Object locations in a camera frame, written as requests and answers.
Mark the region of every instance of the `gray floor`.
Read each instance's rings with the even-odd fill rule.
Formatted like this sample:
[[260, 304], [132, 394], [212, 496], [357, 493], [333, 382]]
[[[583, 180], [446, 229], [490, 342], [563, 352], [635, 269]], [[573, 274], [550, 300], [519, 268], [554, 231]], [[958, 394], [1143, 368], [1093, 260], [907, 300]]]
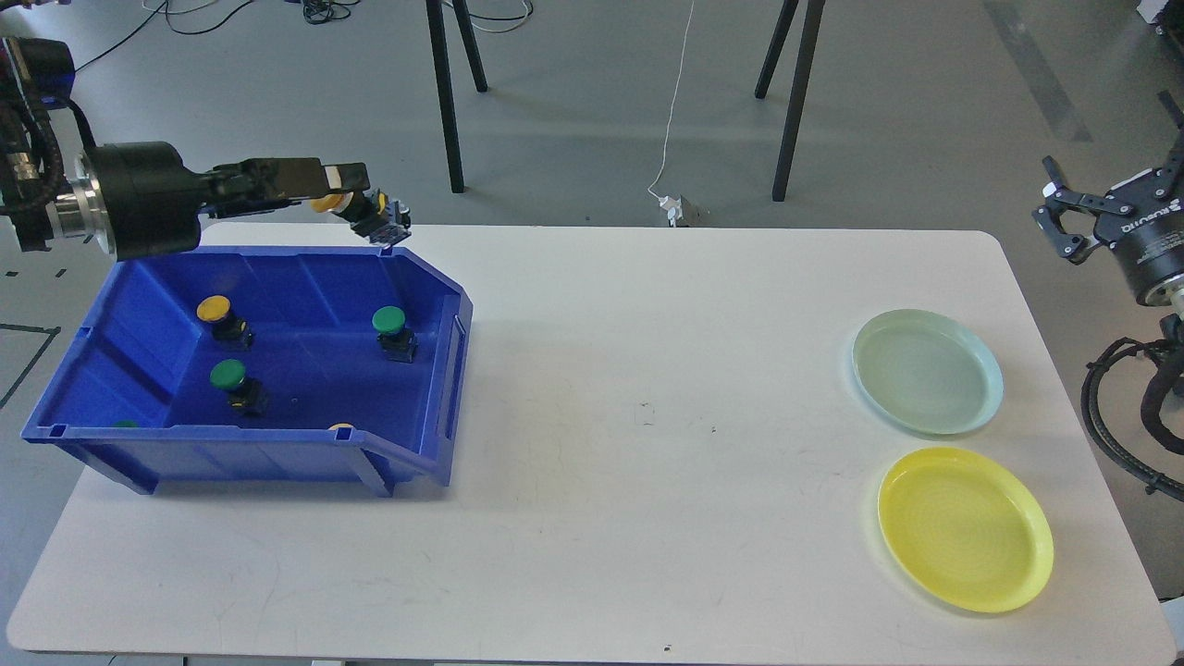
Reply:
[[[194, 4], [178, 0], [174, 7]], [[500, 15], [517, 6], [470, 4], [475, 12]], [[345, 23], [314, 27], [292, 5], [259, 1], [201, 37], [172, 34], [157, 19], [88, 68], [75, 97], [101, 142], [166, 140], [199, 171], [249, 156], [365, 161], [372, 181], [408, 201], [418, 224], [663, 224], [645, 186], [661, 160], [689, 1], [536, 4], [522, 30], [478, 36], [493, 87], [485, 95], [474, 91], [450, 28], [470, 187], [463, 196], [448, 188], [420, 2], [369, 0]], [[137, 5], [75, 0], [69, 7], [9, 11], [0, 21], [8, 32], [67, 41], [81, 63], [147, 15]], [[1158, 164], [1175, 136], [1154, 95], [1169, 89], [1184, 100], [1184, 70], [1135, 14], [1133, 0], [1003, 4], [1018, 12], [1019, 30], [1042, 52], [1089, 141], [1049, 124], [984, 2], [832, 0], [789, 200], [773, 204], [768, 194], [792, 59], [786, 57], [768, 100], [753, 100], [752, 87], [778, 5], [697, 0], [669, 165], [657, 192], [701, 204], [715, 226], [987, 231], [1003, 244], [1070, 396], [1086, 361], [1109, 341], [1157, 335], [1156, 321], [1166, 313], [1135, 306], [1111, 257], [1099, 252], [1072, 267], [1056, 258], [1029, 217], [1040, 201], [1045, 154], [1060, 159], [1079, 190], [1105, 191]], [[174, 23], [207, 26], [234, 6], [223, 0]], [[1047, 92], [1048, 83], [1036, 81], [1037, 92]], [[67, 117], [60, 120], [58, 127], [70, 127]], [[60, 134], [73, 151], [72, 133]], [[292, 212], [283, 219], [314, 218]], [[79, 473], [64, 454], [26, 444], [18, 433], [107, 270], [92, 246], [19, 255], [12, 245], [0, 242], [0, 321], [62, 326], [65, 334], [0, 409], [5, 617]], [[852, 256], [836, 270], [858, 270], [858, 261]], [[67, 271], [54, 277], [60, 268]], [[8, 270], [18, 275], [2, 276]], [[5, 388], [39, 345], [32, 335], [0, 337]], [[1140, 443], [1146, 437], [1138, 427], [1138, 396], [1146, 367], [1112, 374], [1103, 404], [1115, 433], [1137, 454], [1184, 476], [1178, 459]], [[1108, 460], [1100, 465], [1157, 593], [1179, 595], [1184, 505], [1147, 497]], [[4, 664], [108, 659], [0, 646]], [[230, 662], [239, 661], [193, 660]]]

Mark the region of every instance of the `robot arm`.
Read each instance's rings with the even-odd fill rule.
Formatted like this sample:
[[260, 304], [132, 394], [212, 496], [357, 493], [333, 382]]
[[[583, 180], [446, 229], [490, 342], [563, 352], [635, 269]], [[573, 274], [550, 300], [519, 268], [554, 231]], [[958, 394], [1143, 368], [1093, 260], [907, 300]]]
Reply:
[[[116, 261], [180, 252], [198, 245], [198, 214], [224, 219], [271, 212], [307, 199], [349, 222], [375, 244], [410, 236], [410, 211], [375, 191], [360, 162], [322, 165], [316, 158], [258, 158], [185, 167], [165, 142], [96, 146], [70, 101], [73, 60], [65, 44], [46, 39], [0, 41], [0, 214], [24, 251], [47, 241], [94, 236]], [[70, 107], [85, 145], [77, 178], [67, 180], [49, 110]]]
[[[1184, 113], [1167, 92], [1162, 92], [1159, 100], [1179, 129], [1162, 166], [1144, 169], [1099, 197], [1070, 190], [1056, 161], [1044, 158], [1049, 184], [1044, 186], [1044, 203], [1032, 211], [1032, 218], [1061, 258], [1080, 264], [1105, 245], [1113, 251], [1139, 305], [1171, 306], [1175, 310], [1159, 322], [1163, 339], [1139, 342], [1122, 338], [1088, 364], [1081, 415], [1094, 443], [1146, 484], [1148, 494], [1158, 491], [1184, 501], [1184, 482], [1157, 472], [1124, 448], [1106, 427], [1098, 403], [1106, 372], [1124, 358], [1143, 354], [1157, 369], [1140, 404], [1143, 425], [1166, 450], [1184, 455], [1184, 438], [1172, 433], [1160, 416], [1169, 393], [1184, 396]], [[1093, 216], [1093, 235], [1067, 232], [1061, 225], [1066, 211]]]

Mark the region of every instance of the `light blue plate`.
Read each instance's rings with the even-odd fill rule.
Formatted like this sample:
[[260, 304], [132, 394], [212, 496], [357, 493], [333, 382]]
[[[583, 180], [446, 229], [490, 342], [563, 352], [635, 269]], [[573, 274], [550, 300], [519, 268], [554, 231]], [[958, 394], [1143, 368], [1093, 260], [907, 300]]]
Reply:
[[1003, 402], [995, 354], [969, 328], [920, 309], [867, 322], [851, 348], [863, 393], [892, 421], [927, 435], [984, 425]]

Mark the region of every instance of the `blue plastic bin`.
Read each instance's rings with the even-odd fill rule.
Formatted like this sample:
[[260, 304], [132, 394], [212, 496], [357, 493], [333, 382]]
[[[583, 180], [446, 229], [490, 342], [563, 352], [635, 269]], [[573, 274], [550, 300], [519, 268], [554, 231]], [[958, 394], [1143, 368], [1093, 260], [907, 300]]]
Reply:
[[[255, 331], [226, 352], [194, 308], [230, 297]], [[401, 307], [414, 361], [371, 315]], [[361, 481], [390, 497], [448, 485], [472, 303], [403, 248], [202, 248], [117, 264], [21, 431], [142, 494], [161, 481]], [[270, 393], [240, 416], [210, 370], [237, 358]], [[136, 428], [117, 428], [134, 421]], [[353, 428], [330, 430], [337, 423]]]

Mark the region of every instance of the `plastic plate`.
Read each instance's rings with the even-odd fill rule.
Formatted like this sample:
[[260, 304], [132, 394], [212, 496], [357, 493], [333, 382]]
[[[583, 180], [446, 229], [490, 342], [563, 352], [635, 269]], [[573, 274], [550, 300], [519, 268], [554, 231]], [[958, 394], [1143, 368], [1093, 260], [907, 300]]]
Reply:
[[1014, 610], [1053, 572], [1053, 532], [1036, 498], [977, 453], [934, 447], [900, 459], [880, 486], [879, 514], [896, 562], [957, 607]]
[[851, 348], [855, 378], [888, 418], [918, 433], [982, 427], [1003, 402], [1003, 373], [986, 344], [957, 321], [897, 309], [867, 322]]

